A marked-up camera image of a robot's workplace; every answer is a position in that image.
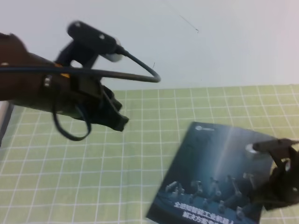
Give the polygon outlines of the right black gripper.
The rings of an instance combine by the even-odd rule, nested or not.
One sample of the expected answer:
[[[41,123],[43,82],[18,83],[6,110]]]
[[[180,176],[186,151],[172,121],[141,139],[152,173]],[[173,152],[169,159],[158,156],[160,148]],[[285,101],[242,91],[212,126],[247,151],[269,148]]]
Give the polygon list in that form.
[[[266,210],[275,210],[299,203],[299,160],[277,166],[268,182],[251,192],[251,202]]]

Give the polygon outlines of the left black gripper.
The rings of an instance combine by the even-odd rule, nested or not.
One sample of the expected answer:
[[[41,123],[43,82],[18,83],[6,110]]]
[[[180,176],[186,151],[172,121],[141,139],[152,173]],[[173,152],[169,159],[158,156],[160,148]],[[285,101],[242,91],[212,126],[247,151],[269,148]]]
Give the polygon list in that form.
[[[69,77],[67,81],[70,90],[70,98],[67,100],[68,116],[82,120],[82,115],[75,108],[76,105],[80,105],[92,124],[103,124],[119,132],[124,130],[129,118],[120,114],[122,104],[99,79]]]

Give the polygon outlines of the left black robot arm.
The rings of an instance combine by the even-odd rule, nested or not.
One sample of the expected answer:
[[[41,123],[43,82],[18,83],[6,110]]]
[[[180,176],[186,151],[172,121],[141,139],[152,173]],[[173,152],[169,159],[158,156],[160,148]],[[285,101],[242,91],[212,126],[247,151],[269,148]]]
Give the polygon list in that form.
[[[53,72],[7,72],[0,74],[0,99],[14,105],[64,115],[123,131],[129,119],[120,114],[122,104],[102,85],[100,78]]]

